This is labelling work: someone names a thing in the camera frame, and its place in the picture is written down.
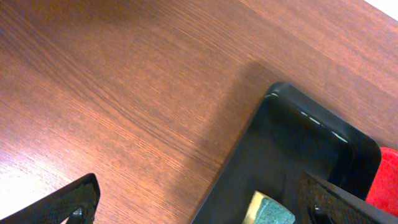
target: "black tray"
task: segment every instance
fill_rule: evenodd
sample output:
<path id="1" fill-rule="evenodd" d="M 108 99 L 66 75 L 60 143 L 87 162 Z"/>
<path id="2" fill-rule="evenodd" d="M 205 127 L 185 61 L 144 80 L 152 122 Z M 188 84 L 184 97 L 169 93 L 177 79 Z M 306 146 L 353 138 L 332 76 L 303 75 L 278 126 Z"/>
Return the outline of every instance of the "black tray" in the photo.
<path id="1" fill-rule="evenodd" d="M 275 83 L 192 223 L 241 224 L 255 190 L 300 220 L 303 171 L 364 200 L 380 161 L 370 137 L 292 85 Z"/>

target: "red cloth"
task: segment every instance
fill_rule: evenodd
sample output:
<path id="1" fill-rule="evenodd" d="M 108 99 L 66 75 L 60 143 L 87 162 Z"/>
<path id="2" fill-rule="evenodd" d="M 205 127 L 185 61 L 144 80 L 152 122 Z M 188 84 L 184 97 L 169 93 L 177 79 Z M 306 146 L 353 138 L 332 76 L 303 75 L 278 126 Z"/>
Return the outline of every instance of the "red cloth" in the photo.
<path id="1" fill-rule="evenodd" d="M 398 217 L 398 151 L 382 147 L 381 154 L 366 202 Z"/>

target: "wood grain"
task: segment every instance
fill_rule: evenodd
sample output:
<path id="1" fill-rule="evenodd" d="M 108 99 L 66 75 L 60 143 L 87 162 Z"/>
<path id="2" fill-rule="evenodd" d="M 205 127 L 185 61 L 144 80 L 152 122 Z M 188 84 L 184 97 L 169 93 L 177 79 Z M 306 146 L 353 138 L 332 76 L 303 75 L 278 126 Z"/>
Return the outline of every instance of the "wood grain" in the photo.
<path id="1" fill-rule="evenodd" d="M 398 148 L 398 22 L 362 0 L 0 1 L 0 218 L 80 176 L 188 223 L 269 85 Z"/>

